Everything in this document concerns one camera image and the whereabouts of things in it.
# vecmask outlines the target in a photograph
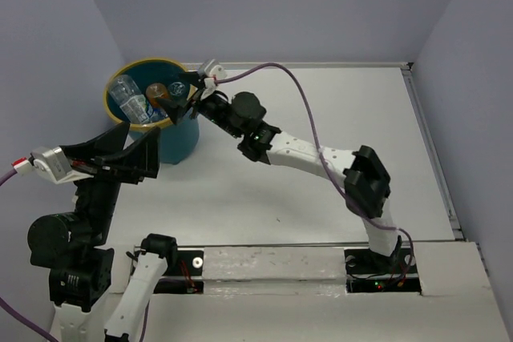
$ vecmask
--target gray wall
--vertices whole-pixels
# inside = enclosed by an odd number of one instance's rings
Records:
[[[465,233],[513,337],[513,0],[451,0],[414,66]]]
[[[37,146],[72,144],[107,124],[101,90],[122,59],[93,0],[0,0],[0,172]],[[48,270],[29,265],[26,233],[39,216],[72,209],[72,186],[35,175],[0,188],[0,296],[47,328]],[[0,310],[0,340],[41,338]]]
[[[95,0],[127,59],[413,61],[449,0]]]

